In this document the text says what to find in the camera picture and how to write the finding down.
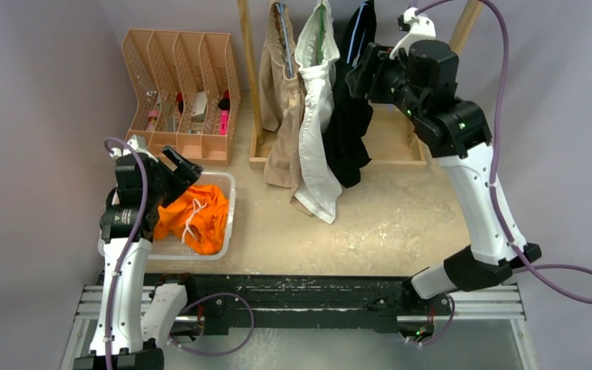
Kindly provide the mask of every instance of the orange fabric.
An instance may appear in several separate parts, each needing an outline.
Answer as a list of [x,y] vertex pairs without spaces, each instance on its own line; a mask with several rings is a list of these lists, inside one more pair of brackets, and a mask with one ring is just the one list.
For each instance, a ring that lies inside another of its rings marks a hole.
[[162,240],[171,232],[180,240],[185,231],[185,222],[194,210],[193,199],[206,206],[190,222],[190,229],[198,240],[187,232],[185,244],[198,254],[219,253],[224,245],[228,199],[214,185],[192,185],[167,208],[158,207],[160,221],[155,226],[153,237]]

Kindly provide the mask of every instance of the pink handle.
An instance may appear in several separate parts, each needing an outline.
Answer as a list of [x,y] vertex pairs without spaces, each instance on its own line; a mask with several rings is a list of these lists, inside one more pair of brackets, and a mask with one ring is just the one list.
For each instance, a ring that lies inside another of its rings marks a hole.
[[219,134],[225,135],[228,132],[228,111],[221,111],[221,125],[219,126]]

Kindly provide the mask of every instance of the wooden base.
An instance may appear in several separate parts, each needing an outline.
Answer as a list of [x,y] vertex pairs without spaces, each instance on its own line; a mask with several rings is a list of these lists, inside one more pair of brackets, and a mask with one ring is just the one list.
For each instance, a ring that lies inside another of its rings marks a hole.
[[[366,135],[362,138],[368,155],[372,158],[369,166],[390,166],[404,170],[426,168],[423,145],[414,134],[414,126],[394,106],[373,106],[374,113]],[[255,128],[251,140],[251,169],[263,170],[264,163],[275,143],[276,133],[262,130],[256,135]]]

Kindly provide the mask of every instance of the wooden post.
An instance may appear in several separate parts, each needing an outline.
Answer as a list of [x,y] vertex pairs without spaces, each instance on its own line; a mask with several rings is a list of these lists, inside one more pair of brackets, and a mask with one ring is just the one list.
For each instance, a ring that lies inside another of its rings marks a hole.
[[459,21],[455,26],[455,31],[452,32],[450,42],[448,43],[450,48],[457,53],[457,55],[462,54],[464,44],[466,44],[466,40],[469,38],[473,26],[478,20],[482,7],[482,2],[478,2],[477,0],[469,0],[466,3],[462,16],[459,17]]
[[260,118],[260,91],[257,88],[255,51],[253,49],[253,29],[251,28],[251,16],[248,14],[248,0],[237,0],[237,6],[239,7],[241,37],[244,40],[244,55],[246,56],[248,87],[251,89],[251,104],[253,106],[254,117],[254,140],[251,140],[251,156],[255,156],[256,143],[262,143],[262,123]]

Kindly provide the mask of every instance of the tabletop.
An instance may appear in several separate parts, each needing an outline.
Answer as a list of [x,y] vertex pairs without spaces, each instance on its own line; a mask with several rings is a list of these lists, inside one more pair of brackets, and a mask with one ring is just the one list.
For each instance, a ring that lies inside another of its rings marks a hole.
[[207,168],[237,183],[228,252],[215,261],[148,261],[147,272],[408,276],[469,244],[455,192],[436,163],[423,171],[370,163],[362,181],[343,190],[330,225],[294,209],[289,189],[250,168],[252,126],[250,100],[242,99],[230,166]]

